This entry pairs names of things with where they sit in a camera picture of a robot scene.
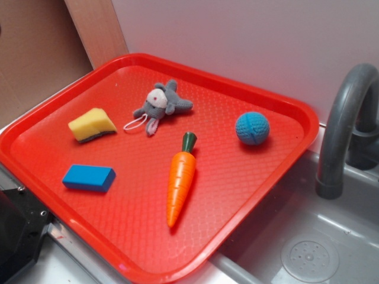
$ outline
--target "white wall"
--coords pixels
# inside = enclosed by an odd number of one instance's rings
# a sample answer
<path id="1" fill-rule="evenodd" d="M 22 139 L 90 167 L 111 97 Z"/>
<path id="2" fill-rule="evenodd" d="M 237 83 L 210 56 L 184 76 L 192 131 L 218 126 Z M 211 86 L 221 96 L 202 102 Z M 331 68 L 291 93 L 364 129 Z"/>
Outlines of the white wall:
<path id="1" fill-rule="evenodd" d="M 131 53 L 305 101 L 326 122 L 348 71 L 379 68 L 378 0 L 113 0 Z"/>

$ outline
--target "blue block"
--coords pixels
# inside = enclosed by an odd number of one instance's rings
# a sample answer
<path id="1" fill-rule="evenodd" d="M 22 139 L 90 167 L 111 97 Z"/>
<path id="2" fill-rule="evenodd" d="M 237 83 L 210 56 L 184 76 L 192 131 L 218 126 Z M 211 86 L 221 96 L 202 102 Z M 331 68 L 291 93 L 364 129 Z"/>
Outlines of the blue block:
<path id="1" fill-rule="evenodd" d="M 111 167 L 73 164 L 63 178 L 63 184 L 71 189 L 107 192 L 115 177 Z"/>

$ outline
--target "gray sink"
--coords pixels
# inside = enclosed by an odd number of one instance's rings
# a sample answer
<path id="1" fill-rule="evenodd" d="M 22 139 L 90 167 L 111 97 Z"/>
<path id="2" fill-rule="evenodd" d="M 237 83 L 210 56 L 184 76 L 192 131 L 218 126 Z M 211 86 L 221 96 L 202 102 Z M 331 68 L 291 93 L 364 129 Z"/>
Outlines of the gray sink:
<path id="1" fill-rule="evenodd" d="M 346 166 L 341 197 L 315 193 L 306 152 L 211 261 L 239 283 L 379 283 L 379 182 Z"/>

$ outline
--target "gray faucet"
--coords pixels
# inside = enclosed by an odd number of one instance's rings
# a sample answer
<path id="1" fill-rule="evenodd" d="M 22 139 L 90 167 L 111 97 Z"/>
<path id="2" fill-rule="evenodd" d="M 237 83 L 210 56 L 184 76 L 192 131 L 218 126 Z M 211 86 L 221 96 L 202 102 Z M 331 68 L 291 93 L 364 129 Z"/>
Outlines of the gray faucet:
<path id="1" fill-rule="evenodd" d="M 378 70 L 370 64 L 355 66 L 342 82 L 326 124 L 316 175 L 322 198 L 341 196 L 345 158 L 361 170 L 379 163 L 378 98 Z"/>

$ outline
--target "gray stuffed mouse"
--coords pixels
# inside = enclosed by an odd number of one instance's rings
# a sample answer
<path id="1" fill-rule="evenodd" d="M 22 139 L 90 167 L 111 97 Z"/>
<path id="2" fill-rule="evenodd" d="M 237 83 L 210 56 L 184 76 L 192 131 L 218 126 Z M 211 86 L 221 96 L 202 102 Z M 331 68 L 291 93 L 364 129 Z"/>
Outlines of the gray stuffed mouse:
<path id="1" fill-rule="evenodd" d="M 147 115 L 150 118 L 146 125 L 147 136 L 154 135 L 161 120 L 165 115 L 180 114 L 190 111 L 193 103 L 187 99 L 181 99 L 176 93 L 178 84 L 171 79 L 166 84 L 156 83 L 155 89 L 152 90 L 146 98 L 142 108 L 133 112 L 134 118 L 140 118 Z"/>

